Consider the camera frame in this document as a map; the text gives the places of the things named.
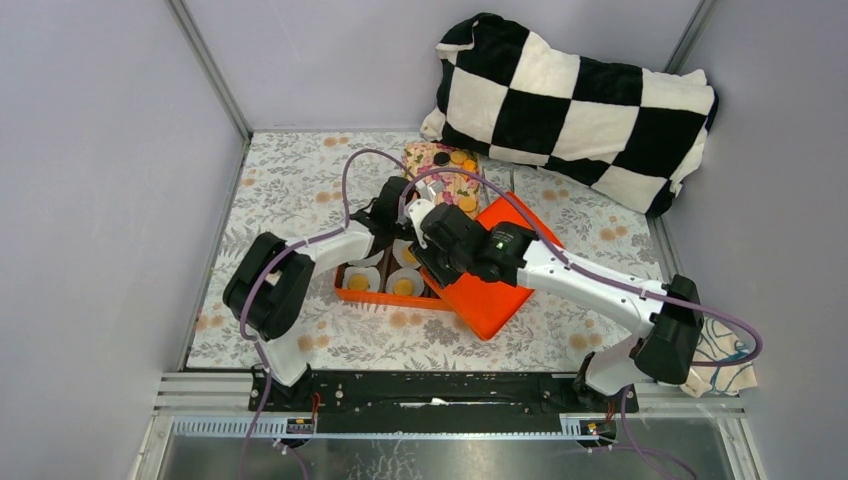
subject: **white wall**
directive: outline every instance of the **white wall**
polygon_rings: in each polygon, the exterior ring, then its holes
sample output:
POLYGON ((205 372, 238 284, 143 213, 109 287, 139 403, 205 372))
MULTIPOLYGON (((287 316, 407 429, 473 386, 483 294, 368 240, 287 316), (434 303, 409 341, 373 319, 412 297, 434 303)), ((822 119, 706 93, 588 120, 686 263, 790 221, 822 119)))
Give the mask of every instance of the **white wall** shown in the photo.
POLYGON ((125 478, 240 140, 163 1, 5 2, 0 71, 0 476, 125 478))
POLYGON ((481 11, 554 48, 661 70, 698 0, 188 0, 255 129, 415 128, 435 106, 434 47, 481 11))
POLYGON ((765 337, 745 392, 770 480, 845 478, 848 3, 722 2, 689 59, 722 96, 667 214, 705 302, 765 337))

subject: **gray surface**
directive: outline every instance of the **gray surface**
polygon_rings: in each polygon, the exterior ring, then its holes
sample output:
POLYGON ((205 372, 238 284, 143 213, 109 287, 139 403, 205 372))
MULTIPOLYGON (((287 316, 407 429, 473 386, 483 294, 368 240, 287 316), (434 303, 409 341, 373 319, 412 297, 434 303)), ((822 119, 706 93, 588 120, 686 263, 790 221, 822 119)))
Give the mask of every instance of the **gray surface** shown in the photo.
MULTIPOLYGON (((646 428, 631 420, 641 446, 679 457, 699 480, 733 478, 721 437, 709 420, 651 420, 646 428)), ((172 437, 165 479, 235 478, 239 438, 172 437)), ((515 480, 658 478, 630 452, 560 455, 580 448, 576 442, 510 440, 313 440, 298 452, 310 464, 313 480, 515 480)), ((670 466, 669 470, 683 476, 670 466)), ((300 479, 291 455, 283 457, 270 440, 252 441, 245 478, 300 479)))
POLYGON ((239 137, 165 2, 0 10, 0 476, 125 478, 239 137))
POLYGON ((667 218, 706 303, 766 340, 743 394, 770 480, 844 478, 848 3, 725 1, 689 62, 722 96, 667 218))
POLYGON ((698 0, 186 4, 254 128, 417 129, 435 106, 436 43, 478 12, 569 53, 661 70, 698 0))

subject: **wall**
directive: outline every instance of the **wall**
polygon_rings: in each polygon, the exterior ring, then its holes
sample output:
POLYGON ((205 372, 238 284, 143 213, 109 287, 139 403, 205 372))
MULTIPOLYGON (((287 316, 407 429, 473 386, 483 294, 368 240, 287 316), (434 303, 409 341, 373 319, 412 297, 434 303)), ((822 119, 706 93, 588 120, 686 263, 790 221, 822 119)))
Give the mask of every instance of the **wall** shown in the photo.
POLYGON ((766 340, 744 392, 770 480, 844 478, 848 4, 722 2, 687 67, 722 105, 667 215, 705 301, 766 340))
POLYGON ((553 47, 661 70, 698 0, 188 0, 255 129, 413 128, 435 106, 434 47, 481 11, 553 47))
POLYGON ((125 478, 240 139, 165 2, 0 10, 3 478, 125 478))

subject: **white square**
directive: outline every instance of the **white square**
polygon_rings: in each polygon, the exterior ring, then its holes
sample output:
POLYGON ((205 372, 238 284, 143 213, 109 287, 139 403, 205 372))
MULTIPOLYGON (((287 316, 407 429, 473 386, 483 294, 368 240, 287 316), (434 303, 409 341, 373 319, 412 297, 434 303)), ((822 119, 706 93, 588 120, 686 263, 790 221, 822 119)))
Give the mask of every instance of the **white square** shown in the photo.
POLYGON ((447 119, 469 137, 492 143, 495 122, 509 88, 461 68, 454 68, 448 99, 447 119))
POLYGON ((688 110, 708 115, 714 100, 715 92, 706 85, 702 71, 679 77, 642 69, 643 107, 688 110))
POLYGON ((624 150, 639 107, 572 100, 553 156, 578 160, 624 150))
POLYGON ((489 147, 489 158, 504 160, 506 162, 522 163, 524 165, 544 165, 548 163, 548 156, 541 153, 530 153, 512 148, 492 145, 489 147))
POLYGON ((579 71, 579 56, 554 50, 530 32, 509 86, 527 93, 571 98, 579 71))
POLYGON ((654 197, 662 190, 666 179, 649 177, 630 170, 610 166, 601 178, 592 185, 597 190, 627 208, 645 213, 654 197))

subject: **folded cloth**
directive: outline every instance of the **folded cloth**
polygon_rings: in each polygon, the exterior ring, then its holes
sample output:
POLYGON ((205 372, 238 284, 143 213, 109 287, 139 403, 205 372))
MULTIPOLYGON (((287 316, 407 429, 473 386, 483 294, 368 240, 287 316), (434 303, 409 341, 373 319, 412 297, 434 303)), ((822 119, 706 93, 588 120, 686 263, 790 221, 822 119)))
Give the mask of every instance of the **folded cloth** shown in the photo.
MULTIPOLYGON (((704 322, 695 361, 736 360, 747 354, 748 348, 729 328, 713 319, 704 322)), ((693 397, 700 397, 707 392, 736 395, 739 390, 756 386, 754 366, 748 362, 732 367, 692 367, 689 378, 680 388, 693 397)))
POLYGON ((421 133, 568 175, 656 216, 701 163, 718 105, 704 72, 653 73, 552 49, 481 13, 436 45, 442 81, 421 133))

